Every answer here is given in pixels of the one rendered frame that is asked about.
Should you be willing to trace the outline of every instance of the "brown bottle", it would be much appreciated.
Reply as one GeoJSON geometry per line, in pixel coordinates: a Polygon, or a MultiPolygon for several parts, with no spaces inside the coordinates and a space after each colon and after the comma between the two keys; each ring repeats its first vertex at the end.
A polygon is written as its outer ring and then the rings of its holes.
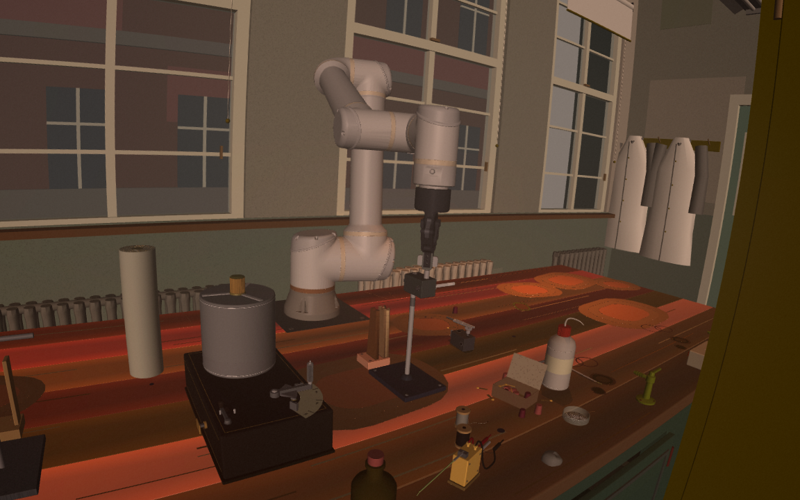
{"type": "Polygon", "coordinates": [[[369,450],[366,470],[350,483],[350,500],[397,500],[397,481],[385,472],[385,454],[369,450]]]}

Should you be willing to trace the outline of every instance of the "black wire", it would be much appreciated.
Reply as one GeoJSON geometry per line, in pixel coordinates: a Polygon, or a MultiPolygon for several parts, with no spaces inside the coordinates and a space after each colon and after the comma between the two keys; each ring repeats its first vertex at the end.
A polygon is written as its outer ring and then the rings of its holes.
{"type": "Polygon", "coordinates": [[[484,459],[480,459],[480,463],[482,463],[483,469],[489,469],[493,465],[496,465],[496,450],[499,449],[500,446],[502,446],[503,442],[505,442],[505,440],[499,441],[498,443],[496,443],[496,446],[492,447],[492,463],[490,463],[489,465],[486,465],[485,460],[484,459]]]}

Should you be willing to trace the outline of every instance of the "red bottle cap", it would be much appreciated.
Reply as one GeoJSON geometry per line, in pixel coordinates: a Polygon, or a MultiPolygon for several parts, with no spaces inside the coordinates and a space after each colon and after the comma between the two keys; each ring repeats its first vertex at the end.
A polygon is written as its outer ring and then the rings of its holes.
{"type": "Polygon", "coordinates": [[[366,456],[366,463],[372,467],[381,467],[385,462],[385,454],[380,449],[369,450],[369,455],[366,456]]]}

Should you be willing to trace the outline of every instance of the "building outside window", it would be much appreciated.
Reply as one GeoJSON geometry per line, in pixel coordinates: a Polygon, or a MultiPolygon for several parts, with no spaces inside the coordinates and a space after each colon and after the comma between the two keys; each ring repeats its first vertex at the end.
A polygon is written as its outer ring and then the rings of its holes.
{"type": "Polygon", "coordinates": [[[0,227],[242,217],[249,14],[0,0],[0,227]]]}
{"type": "Polygon", "coordinates": [[[603,211],[621,46],[558,2],[540,212],[603,211]]]}
{"type": "MultiPolygon", "coordinates": [[[[489,212],[499,130],[506,0],[351,0],[346,57],[387,63],[385,110],[461,111],[451,212],[489,212]]],[[[350,205],[350,154],[340,153],[339,215],[350,205]]],[[[413,213],[413,155],[384,153],[382,208],[413,213]]]]}

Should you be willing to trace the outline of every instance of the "door frame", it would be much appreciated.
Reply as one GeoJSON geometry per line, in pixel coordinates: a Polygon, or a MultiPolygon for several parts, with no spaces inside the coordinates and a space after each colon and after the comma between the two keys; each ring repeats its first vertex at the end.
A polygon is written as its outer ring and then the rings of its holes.
{"type": "Polygon", "coordinates": [[[712,215],[712,230],[708,234],[706,262],[702,266],[702,279],[699,281],[699,294],[696,301],[705,304],[715,273],[715,262],[718,257],[718,243],[721,240],[721,227],[724,225],[724,209],[727,204],[727,193],[731,186],[731,170],[733,170],[733,150],[736,146],[736,130],[740,126],[740,106],[751,106],[752,94],[732,94],[727,107],[727,128],[724,132],[724,148],[721,154],[721,174],[718,176],[718,191],[715,194],[715,211],[712,215]]]}

